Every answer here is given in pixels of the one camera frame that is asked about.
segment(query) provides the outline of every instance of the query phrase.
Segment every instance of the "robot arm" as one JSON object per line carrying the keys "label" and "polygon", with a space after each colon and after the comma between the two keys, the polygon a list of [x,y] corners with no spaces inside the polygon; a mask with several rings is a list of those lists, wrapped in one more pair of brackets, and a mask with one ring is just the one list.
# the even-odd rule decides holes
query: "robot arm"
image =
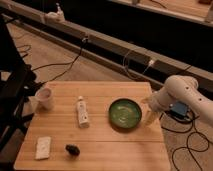
{"label": "robot arm", "polygon": [[170,76],[159,91],[154,92],[148,105],[154,112],[169,110],[171,104],[181,101],[200,119],[213,127],[213,101],[197,91],[198,82],[190,76]]}

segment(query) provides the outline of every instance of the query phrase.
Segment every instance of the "black cable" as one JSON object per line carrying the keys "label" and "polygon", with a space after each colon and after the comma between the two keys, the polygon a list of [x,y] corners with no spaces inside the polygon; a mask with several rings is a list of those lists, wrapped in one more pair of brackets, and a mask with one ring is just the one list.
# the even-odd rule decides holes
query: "black cable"
{"label": "black cable", "polygon": [[26,36],[28,33],[24,33],[24,34],[22,34],[21,36],[18,36],[18,37],[15,37],[15,36],[12,36],[12,38],[13,39],[21,39],[21,38],[23,38],[24,36]]}
{"label": "black cable", "polygon": [[22,46],[17,46],[16,47],[17,49],[21,49],[21,48],[26,48],[26,49],[22,49],[22,50],[18,50],[19,51],[19,53],[26,53],[26,52],[28,52],[29,50],[31,50],[31,45],[22,45]]}
{"label": "black cable", "polygon": [[[178,147],[176,148],[173,152],[172,152],[172,163],[175,167],[176,170],[180,170],[178,168],[178,166],[176,165],[175,163],[175,154],[177,151],[179,150],[182,150],[182,149],[186,149],[188,150],[190,156],[192,157],[192,159],[195,161],[196,165],[199,167],[199,169],[201,171],[203,171],[200,163],[197,161],[197,159],[195,158],[193,152],[205,152],[207,151],[209,148],[210,148],[210,144],[213,145],[213,142],[210,141],[206,135],[204,135],[203,133],[201,133],[200,131],[197,130],[196,128],[196,125],[195,125],[195,120],[198,118],[198,117],[195,117],[195,114],[192,112],[192,122],[191,122],[191,127],[186,130],[186,131],[176,131],[176,130],[171,130],[171,129],[168,129],[168,128],[165,128],[165,127],[162,127],[163,129],[167,130],[167,131],[170,131],[170,132],[173,132],[173,133],[188,133],[189,131],[192,130],[192,128],[194,128],[195,131],[191,132],[188,136],[187,136],[187,139],[186,139],[186,146],[182,146],[182,147]],[[207,142],[207,146],[204,148],[204,149],[201,149],[201,150],[198,150],[198,149],[195,149],[195,148],[192,148],[190,147],[189,145],[189,140],[191,139],[191,137],[195,134],[198,134],[201,138],[203,138],[206,142]]]}
{"label": "black cable", "polygon": [[151,2],[153,2],[153,3],[156,3],[156,4],[160,5],[160,6],[163,7],[164,9],[167,9],[167,7],[166,7],[165,5],[163,5],[162,3],[158,2],[158,1],[155,1],[155,0],[149,0],[149,1],[151,1]]}
{"label": "black cable", "polygon": [[48,80],[48,81],[45,81],[44,83],[46,82],[49,82],[49,81],[54,81],[56,80],[57,78],[61,77],[62,75],[64,75],[65,73],[67,73],[68,71],[70,71],[72,69],[72,66],[74,65],[74,63],[77,61],[77,59],[81,56],[81,53],[82,53],[82,50],[83,50],[83,46],[81,46],[80,48],[80,51],[78,53],[78,55],[75,57],[75,59],[70,63],[70,66],[67,70],[65,70],[64,72],[62,72],[61,74],[55,76],[54,78]]}
{"label": "black cable", "polygon": [[62,75],[64,75],[65,73],[67,73],[68,71],[70,71],[72,69],[72,66],[74,65],[74,63],[77,61],[77,59],[81,56],[81,53],[82,53],[82,50],[83,50],[83,47],[84,45],[88,42],[88,39],[87,38],[84,38],[82,40],[83,44],[81,45],[80,47],[80,50],[79,50],[79,53],[77,54],[77,56],[75,57],[74,60],[72,60],[71,62],[67,62],[67,63],[53,63],[53,64],[47,64],[47,65],[43,65],[43,66],[40,66],[40,67],[37,67],[37,68],[34,68],[32,71],[36,71],[38,69],[41,69],[41,68],[45,68],[45,67],[49,67],[49,66],[56,66],[56,65],[70,65],[68,69],[66,69],[64,72],[60,73],[59,75],[56,75],[54,78],[48,80],[48,81],[45,81],[43,82],[43,84],[49,82],[49,81],[54,81],[56,80],[57,78],[61,77]]}

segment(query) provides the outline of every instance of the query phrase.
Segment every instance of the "white bottle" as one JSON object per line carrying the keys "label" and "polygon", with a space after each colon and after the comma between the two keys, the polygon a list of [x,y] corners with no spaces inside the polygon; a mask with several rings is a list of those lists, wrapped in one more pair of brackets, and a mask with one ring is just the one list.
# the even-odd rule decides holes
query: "white bottle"
{"label": "white bottle", "polygon": [[82,96],[78,97],[77,102],[77,111],[78,111],[78,122],[81,128],[89,127],[89,118],[86,109],[86,102]]}
{"label": "white bottle", "polygon": [[65,21],[65,17],[64,17],[64,12],[61,10],[61,7],[59,5],[59,3],[56,3],[56,6],[57,6],[57,14],[58,14],[58,19],[60,22],[64,22]]}

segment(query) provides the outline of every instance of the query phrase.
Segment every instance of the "wooden table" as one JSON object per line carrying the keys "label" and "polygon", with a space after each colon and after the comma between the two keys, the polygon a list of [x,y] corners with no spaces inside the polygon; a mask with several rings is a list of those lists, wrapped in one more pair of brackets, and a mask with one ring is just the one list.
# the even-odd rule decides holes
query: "wooden table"
{"label": "wooden table", "polygon": [[[31,121],[14,168],[16,170],[75,171],[153,171],[170,170],[159,121],[149,127],[141,123],[130,132],[119,132],[108,121],[108,108],[118,98],[136,101],[146,114],[148,106],[141,100],[151,94],[146,82],[51,82],[55,107],[38,109]],[[87,103],[89,128],[79,128],[76,113],[78,96]],[[51,153],[47,160],[36,161],[38,137],[51,136]],[[66,144],[81,151],[72,157]]]}

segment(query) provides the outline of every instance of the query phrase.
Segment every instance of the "black chair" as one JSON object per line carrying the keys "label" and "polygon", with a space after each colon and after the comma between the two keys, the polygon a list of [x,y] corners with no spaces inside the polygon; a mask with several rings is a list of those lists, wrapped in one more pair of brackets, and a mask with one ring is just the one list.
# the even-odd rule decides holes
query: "black chair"
{"label": "black chair", "polygon": [[27,132],[25,123],[33,114],[22,116],[24,103],[41,86],[35,82],[31,66],[25,64],[17,51],[0,13],[0,74],[2,72],[10,75],[6,80],[0,77],[0,152],[17,129]]}

